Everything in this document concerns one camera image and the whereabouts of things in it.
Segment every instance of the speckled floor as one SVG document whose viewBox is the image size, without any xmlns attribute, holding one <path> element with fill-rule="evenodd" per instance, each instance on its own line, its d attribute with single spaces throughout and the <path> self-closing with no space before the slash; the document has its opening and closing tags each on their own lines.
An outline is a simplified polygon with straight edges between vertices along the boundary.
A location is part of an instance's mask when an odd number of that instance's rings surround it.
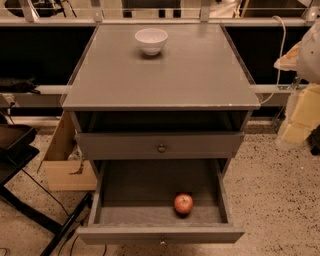
<svg viewBox="0 0 320 256">
<path fill-rule="evenodd" d="M 28 124 L 28 120 L 19 120 Z M 39 120 L 41 130 L 33 145 L 41 153 L 25 170 L 47 188 L 41 167 L 56 120 Z M 233 245 L 109 245 L 106 255 L 320 255 L 320 156 L 312 156 L 309 147 L 279 151 L 268 124 L 250 124 L 235 159 L 224 178 L 234 225 L 245 234 Z M 17 197 L 44 214 L 63 223 L 62 208 L 24 173 L 16 175 L 6 187 Z M 69 212 L 85 192 L 52 193 Z M 9 248 L 14 256 L 40 255 L 52 238 L 46 229 L 0 201 L 0 247 Z M 69 255 L 75 236 L 60 255 Z M 61 243 L 52 255 L 58 255 Z M 86 245 L 77 239 L 72 255 L 103 255 L 103 245 Z"/>
</svg>

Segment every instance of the cabinet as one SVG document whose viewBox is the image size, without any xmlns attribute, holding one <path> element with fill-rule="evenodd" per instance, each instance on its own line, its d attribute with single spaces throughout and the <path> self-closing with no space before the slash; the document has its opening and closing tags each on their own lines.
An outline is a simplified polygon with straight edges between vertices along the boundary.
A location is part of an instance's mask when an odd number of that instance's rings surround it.
<svg viewBox="0 0 320 256">
<path fill-rule="evenodd" d="M 88 244 L 234 243 L 223 176 L 243 140 L 254 92 L 221 28 L 157 25 L 157 56 L 134 34 L 147 25 L 100 25 L 63 107 L 98 176 Z M 194 199 L 182 218 L 179 192 Z"/>
</svg>

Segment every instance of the cable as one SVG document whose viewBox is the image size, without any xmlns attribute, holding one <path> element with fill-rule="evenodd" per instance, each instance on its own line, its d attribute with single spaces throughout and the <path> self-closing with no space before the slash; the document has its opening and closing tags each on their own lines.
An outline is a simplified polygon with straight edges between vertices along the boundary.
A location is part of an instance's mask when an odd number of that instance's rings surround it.
<svg viewBox="0 0 320 256">
<path fill-rule="evenodd" d="M 71 237 L 74 235 L 74 233 L 76 232 L 77 228 L 78 228 L 80 225 L 83 226 L 83 223 L 84 223 L 84 221 L 86 220 L 86 218 L 88 217 L 88 215 L 89 215 L 89 212 L 86 214 L 86 216 L 85 216 L 82 220 L 78 221 L 79 224 L 78 224 L 72 231 L 70 231 L 70 232 L 67 234 L 66 240 L 64 241 L 64 243 L 61 245 L 61 247 L 60 247 L 60 249 L 59 249 L 58 256 L 60 255 L 60 253 L 61 253 L 63 247 L 66 245 L 66 243 L 67 243 L 67 242 L 71 239 Z"/>
<path fill-rule="evenodd" d="M 14 105 L 15 105 L 14 102 L 10 102 L 10 107 L 9 107 L 9 109 L 8 109 L 8 117 L 9 117 L 9 119 L 10 119 L 10 121 L 11 121 L 12 124 L 14 124 L 14 122 L 13 122 L 12 117 L 11 117 L 11 109 L 12 109 L 12 107 L 13 107 Z"/>
<path fill-rule="evenodd" d="M 72 256 L 73 247 L 74 247 L 74 244 L 76 243 L 78 238 L 79 238 L 79 236 L 77 236 L 72 242 L 72 245 L 71 245 L 71 248 L 70 248 L 70 254 L 69 254 L 70 256 Z"/>
<path fill-rule="evenodd" d="M 64 212 L 66 213 L 66 215 L 69 217 L 70 214 L 68 213 L 68 211 L 66 210 L 66 208 L 62 205 L 62 203 L 56 199 L 48 190 L 46 190 L 43 186 L 40 185 L 39 182 L 37 182 L 29 173 L 27 173 L 23 168 L 21 169 L 26 175 L 29 176 L 30 179 L 32 179 L 40 188 L 42 188 L 50 197 L 53 198 L 53 200 L 55 200 L 60 206 L 61 208 L 64 210 Z"/>
<path fill-rule="evenodd" d="M 278 20 L 281 23 L 282 28 L 283 28 L 283 37 L 282 37 L 282 42 L 281 42 L 281 47 L 280 47 L 280 54 L 279 54 L 279 58 L 281 58 L 282 52 L 283 52 L 283 47 L 284 47 L 284 42 L 285 42 L 286 36 L 287 36 L 286 26 L 284 25 L 283 20 L 279 16 L 272 16 L 272 18 Z M 266 103 L 267 101 L 269 101 L 273 97 L 273 95 L 275 94 L 276 90 L 278 89 L 278 85 L 280 82 L 280 72 L 281 72 L 280 69 L 278 69 L 277 83 L 276 83 L 276 86 L 275 86 L 273 92 L 271 93 L 271 95 L 267 99 L 260 102 L 261 105 Z"/>
</svg>

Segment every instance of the drawer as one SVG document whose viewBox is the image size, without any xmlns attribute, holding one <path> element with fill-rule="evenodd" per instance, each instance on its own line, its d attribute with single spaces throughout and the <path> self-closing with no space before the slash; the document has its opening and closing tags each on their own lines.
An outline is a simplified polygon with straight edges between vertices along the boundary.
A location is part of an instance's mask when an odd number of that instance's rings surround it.
<svg viewBox="0 0 320 256">
<path fill-rule="evenodd" d="M 86 159 L 229 158 L 238 151 L 243 132 L 79 133 Z"/>
<path fill-rule="evenodd" d="M 87 244 L 235 243 L 243 229 L 232 224 L 216 160 L 104 161 L 88 225 L 77 229 Z M 179 192 L 194 207 L 176 214 Z"/>
</svg>

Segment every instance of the apple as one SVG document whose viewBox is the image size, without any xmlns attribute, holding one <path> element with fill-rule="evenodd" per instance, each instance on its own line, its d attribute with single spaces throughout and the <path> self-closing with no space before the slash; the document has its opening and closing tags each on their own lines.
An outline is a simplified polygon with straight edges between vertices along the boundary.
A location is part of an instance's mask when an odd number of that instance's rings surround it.
<svg viewBox="0 0 320 256">
<path fill-rule="evenodd" d="M 193 207 L 193 200 L 189 194 L 180 193 L 174 199 L 174 208 L 180 214 L 188 214 Z"/>
</svg>

